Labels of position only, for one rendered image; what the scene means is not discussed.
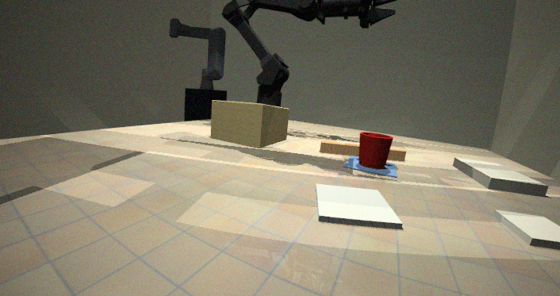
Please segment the white flat square pad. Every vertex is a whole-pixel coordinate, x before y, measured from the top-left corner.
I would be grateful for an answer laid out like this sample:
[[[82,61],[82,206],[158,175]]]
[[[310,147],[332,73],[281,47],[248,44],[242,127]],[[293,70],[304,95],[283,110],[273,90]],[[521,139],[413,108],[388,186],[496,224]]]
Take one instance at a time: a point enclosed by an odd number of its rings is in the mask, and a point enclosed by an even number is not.
[[[402,222],[378,190],[316,183],[318,221],[401,229]]]

